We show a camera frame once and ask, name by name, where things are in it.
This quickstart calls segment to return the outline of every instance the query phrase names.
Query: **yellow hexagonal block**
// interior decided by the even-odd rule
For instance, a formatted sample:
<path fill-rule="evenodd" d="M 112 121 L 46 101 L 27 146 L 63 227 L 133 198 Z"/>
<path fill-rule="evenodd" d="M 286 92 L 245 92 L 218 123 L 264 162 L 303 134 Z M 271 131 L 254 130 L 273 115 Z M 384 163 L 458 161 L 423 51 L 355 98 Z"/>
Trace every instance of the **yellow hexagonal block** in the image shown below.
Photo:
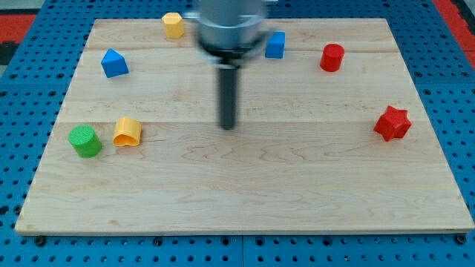
<path fill-rule="evenodd" d="M 179 13 L 167 13 L 162 17 L 165 34 L 168 38 L 180 38 L 185 33 L 183 19 Z"/>

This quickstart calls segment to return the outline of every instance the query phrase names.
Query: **blue cube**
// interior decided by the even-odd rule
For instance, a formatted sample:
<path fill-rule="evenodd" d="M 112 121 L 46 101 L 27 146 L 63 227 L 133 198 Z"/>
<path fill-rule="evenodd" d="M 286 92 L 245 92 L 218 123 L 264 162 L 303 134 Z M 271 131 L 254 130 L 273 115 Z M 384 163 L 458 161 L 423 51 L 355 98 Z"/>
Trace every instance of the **blue cube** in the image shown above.
<path fill-rule="evenodd" d="M 285 32 L 275 32 L 268 40 L 266 58 L 282 59 L 284 57 Z"/>
<path fill-rule="evenodd" d="M 101 61 L 102 68 L 108 78 L 128 73 L 127 64 L 122 55 L 109 48 Z"/>

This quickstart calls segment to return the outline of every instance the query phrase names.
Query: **red cylinder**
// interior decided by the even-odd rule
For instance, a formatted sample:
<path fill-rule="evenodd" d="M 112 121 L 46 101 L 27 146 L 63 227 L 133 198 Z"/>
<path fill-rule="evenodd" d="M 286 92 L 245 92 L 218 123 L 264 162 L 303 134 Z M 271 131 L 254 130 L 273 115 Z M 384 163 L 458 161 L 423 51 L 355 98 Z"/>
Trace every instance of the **red cylinder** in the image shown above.
<path fill-rule="evenodd" d="M 320 67 L 329 72 L 340 69 L 343 61 L 344 48 L 339 44 L 327 44 L 321 55 Z"/>

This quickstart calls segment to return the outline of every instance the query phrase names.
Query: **green cylinder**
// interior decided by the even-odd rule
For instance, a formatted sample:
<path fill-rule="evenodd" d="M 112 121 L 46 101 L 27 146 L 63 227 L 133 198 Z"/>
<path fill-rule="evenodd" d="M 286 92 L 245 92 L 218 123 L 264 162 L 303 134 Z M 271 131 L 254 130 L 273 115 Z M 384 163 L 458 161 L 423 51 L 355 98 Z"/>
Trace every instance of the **green cylinder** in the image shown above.
<path fill-rule="evenodd" d="M 69 133 L 69 143 L 80 157 L 96 156 L 102 149 L 102 143 L 90 125 L 79 125 Z"/>

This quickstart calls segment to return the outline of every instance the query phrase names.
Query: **wooden board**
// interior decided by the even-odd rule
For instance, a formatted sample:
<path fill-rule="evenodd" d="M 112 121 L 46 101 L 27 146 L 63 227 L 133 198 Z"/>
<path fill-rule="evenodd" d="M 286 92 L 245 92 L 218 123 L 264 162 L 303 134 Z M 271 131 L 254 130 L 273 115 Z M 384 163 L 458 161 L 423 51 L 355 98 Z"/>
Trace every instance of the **wooden board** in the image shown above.
<path fill-rule="evenodd" d="M 26 235 L 400 234 L 474 228 L 384 19 L 269 20 L 284 59 L 241 72 L 240 124 L 217 126 L 214 68 L 191 25 L 98 20 L 16 223 Z M 339 72 L 318 67 L 328 42 Z M 107 48 L 130 73 L 106 79 Z M 373 131 L 387 105 L 409 110 L 404 139 Z M 117 148 L 115 122 L 142 122 Z M 90 123 L 103 149 L 79 158 L 69 131 Z"/>

